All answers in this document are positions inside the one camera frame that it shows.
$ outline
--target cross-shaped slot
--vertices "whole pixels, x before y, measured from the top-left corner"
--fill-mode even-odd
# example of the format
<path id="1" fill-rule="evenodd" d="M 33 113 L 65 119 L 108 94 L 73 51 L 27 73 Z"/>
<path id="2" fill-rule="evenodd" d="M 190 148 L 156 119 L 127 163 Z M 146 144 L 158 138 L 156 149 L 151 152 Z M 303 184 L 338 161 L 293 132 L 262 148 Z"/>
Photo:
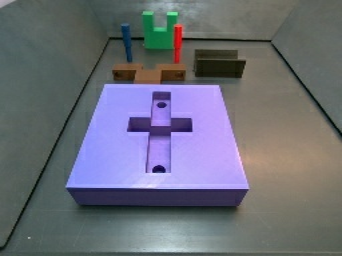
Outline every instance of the cross-shaped slot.
<path id="1" fill-rule="evenodd" d="M 171 118 L 171 92 L 152 93 L 150 117 L 130 117 L 128 132 L 148 132 L 147 173 L 171 173 L 171 132 L 192 132 L 191 118 Z"/>

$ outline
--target small wooden piece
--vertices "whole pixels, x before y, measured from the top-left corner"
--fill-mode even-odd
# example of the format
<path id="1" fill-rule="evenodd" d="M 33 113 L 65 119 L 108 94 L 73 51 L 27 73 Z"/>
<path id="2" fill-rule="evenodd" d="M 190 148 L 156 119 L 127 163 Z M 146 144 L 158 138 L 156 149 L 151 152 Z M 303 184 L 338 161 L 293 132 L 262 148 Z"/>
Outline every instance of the small wooden piece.
<path id="1" fill-rule="evenodd" d="M 184 64 L 158 64 L 156 69 L 162 70 L 162 81 L 184 81 Z"/>
<path id="2" fill-rule="evenodd" d="M 196 77 L 240 78 L 246 60 L 238 59 L 236 50 L 195 50 Z"/>
<path id="3" fill-rule="evenodd" d="M 162 70 L 160 69 L 142 69 L 135 73 L 135 84 L 160 84 Z"/>
<path id="4" fill-rule="evenodd" d="M 112 68 L 113 80 L 119 80 L 119 81 L 134 80 L 136 71 L 142 69 L 143 69 L 143 64 L 140 63 L 115 64 Z"/>

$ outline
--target gray floor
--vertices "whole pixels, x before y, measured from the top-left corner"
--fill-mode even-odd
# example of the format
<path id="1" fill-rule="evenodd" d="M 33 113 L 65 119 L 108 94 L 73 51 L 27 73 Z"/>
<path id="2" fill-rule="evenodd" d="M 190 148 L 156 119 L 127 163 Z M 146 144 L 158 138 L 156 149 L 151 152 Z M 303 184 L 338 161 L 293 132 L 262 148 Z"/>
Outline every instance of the gray floor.
<path id="1" fill-rule="evenodd" d="M 194 49 L 238 49 L 242 79 L 195 79 Z M 134 57 L 146 67 L 172 52 Z M 342 141 L 270 43 L 186 41 L 187 83 L 219 84 L 251 190 L 240 207 L 80 207 L 64 186 L 123 44 L 111 41 L 4 252 L 342 252 Z"/>

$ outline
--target purple box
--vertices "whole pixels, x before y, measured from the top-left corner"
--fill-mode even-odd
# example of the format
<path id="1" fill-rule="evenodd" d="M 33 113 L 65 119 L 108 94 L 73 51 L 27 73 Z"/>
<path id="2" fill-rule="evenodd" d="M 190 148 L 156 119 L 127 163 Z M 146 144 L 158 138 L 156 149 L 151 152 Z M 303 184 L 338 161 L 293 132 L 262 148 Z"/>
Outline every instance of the purple box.
<path id="1" fill-rule="evenodd" d="M 219 86 L 107 84 L 67 189 L 81 205 L 238 206 L 248 183 Z"/>

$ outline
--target purple box top surface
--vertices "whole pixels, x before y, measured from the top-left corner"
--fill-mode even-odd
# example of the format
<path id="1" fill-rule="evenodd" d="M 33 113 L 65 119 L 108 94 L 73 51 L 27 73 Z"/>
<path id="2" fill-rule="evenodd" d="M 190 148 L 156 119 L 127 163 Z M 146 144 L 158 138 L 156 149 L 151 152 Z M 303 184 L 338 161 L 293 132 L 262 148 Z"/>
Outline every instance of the purple box top surface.
<path id="1" fill-rule="evenodd" d="M 128 132 L 151 117 L 154 92 L 171 93 L 171 118 L 192 132 L 171 133 L 171 170 L 147 173 L 148 132 Z M 219 86 L 104 86 L 67 188 L 248 189 Z"/>

